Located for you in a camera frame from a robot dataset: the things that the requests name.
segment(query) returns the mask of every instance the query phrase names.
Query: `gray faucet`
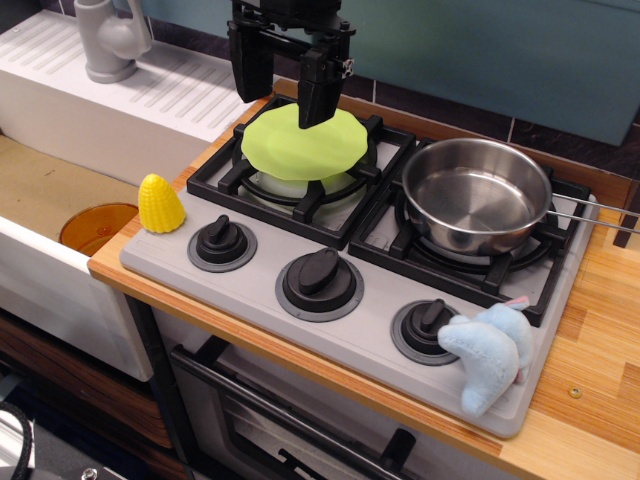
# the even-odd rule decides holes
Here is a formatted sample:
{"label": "gray faucet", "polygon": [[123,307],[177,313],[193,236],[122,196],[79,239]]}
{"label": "gray faucet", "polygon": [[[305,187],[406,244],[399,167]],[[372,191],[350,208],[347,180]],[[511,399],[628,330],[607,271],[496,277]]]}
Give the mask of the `gray faucet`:
{"label": "gray faucet", "polygon": [[89,78],[114,83],[136,70],[135,59],[151,49],[151,35],[142,15],[142,0],[127,0],[133,18],[118,18],[111,0],[75,0],[80,38]]}

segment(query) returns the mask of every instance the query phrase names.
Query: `wooden countertop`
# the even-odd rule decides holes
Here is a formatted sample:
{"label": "wooden countertop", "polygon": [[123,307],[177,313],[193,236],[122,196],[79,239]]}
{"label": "wooden countertop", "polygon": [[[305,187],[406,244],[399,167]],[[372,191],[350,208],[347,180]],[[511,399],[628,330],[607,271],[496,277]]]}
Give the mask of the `wooden countertop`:
{"label": "wooden countertop", "polygon": [[[287,83],[277,89],[295,94]],[[263,104],[257,102],[240,123]],[[358,116],[382,114],[386,124],[414,131],[418,138],[472,136],[353,99],[344,99],[341,107]],[[182,188],[231,134],[227,131],[195,159],[174,188]],[[590,185],[599,200],[624,204],[630,180],[532,156],[565,178]],[[615,222],[618,215],[603,212],[600,219]],[[594,228],[524,426],[505,440],[125,270],[119,253],[140,228],[136,217],[90,259],[94,277],[523,478],[640,480],[640,253],[614,247],[614,230]],[[574,389],[580,395],[572,395]]]}

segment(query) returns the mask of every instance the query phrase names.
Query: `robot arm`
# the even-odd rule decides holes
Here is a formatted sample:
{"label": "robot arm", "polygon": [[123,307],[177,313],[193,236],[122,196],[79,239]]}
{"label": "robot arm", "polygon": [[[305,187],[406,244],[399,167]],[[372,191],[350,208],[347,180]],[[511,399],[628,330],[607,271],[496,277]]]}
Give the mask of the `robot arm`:
{"label": "robot arm", "polygon": [[[272,92],[274,54],[300,62],[300,128],[333,117],[345,78],[353,73],[349,42],[355,34],[337,12],[336,0],[232,0],[228,22],[231,63],[245,102]],[[307,43],[275,32],[302,28],[317,37]]]}

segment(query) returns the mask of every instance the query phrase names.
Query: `toy stove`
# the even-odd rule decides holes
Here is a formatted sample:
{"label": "toy stove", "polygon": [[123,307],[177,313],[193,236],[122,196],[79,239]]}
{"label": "toy stove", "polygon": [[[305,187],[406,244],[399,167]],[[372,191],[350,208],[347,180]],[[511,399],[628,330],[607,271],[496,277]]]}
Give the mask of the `toy stove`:
{"label": "toy stove", "polygon": [[[289,101],[275,97],[265,109]],[[304,185],[281,185],[252,169],[240,151],[240,126],[179,193],[185,223],[168,234],[141,230],[125,246],[121,261],[498,436],[515,435],[590,224],[554,216],[523,247],[499,257],[438,251],[405,217],[399,178],[404,162],[419,148],[415,137],[386,127],[379,117],[363,124],[369,153],[340,178]],[[555,178],[552,184],[557,193],[590,196],[580,185]],[[554,208],[590,218],[597,214],[570,200]],[[522,295],[531,300],[525,314],[536,352],[527,380],[509,387],[480,418],[467,418],[460,407],[466,380],[462,362],[447,352],[414,351],[402,333],[403,318],[425,304],[472,317]],[[436,338],[435,332],[429,335]]]}

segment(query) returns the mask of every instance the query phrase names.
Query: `oven handle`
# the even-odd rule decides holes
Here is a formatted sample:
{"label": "oven handle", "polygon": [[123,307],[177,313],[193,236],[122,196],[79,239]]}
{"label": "oven handle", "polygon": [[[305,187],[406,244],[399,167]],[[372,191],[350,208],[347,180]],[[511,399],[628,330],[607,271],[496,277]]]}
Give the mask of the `oven handle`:
{"label": "oven handle", "polygon": [[[405,475],[390,471],[382,465],[379,465],[375,460],[354,450],[328,431],[295,414],[280,403],[265,397],[257,390],[239,382],[215,366],[207,367],[203,365],[198,361],[196,355],[186,350],[182,345],[174,347],[170,353],[170,357],[172,363],[177,367],[180,367],[216,389],[224,390],[227,395],[245,402],[249,407],[268,419],[286,425],[294,433],[311,440],[316,445],[346,460],[352,465],[364,469],[367,473],[374,474],[377,478],[384,480],[409,480]],[[405,433],[407,436],[413,438],[408,432]],[[405,449],[404,459],[408,456],[408,451],[411,450],[414,443],[415,439],[413,438],[413,442],[409,442]],[[383,461],[387,465],[396,465],[397,469],[402,466],[404,459],[398,465],[397,462],[390,463],[389,459],[385,459],[383,454]]]}

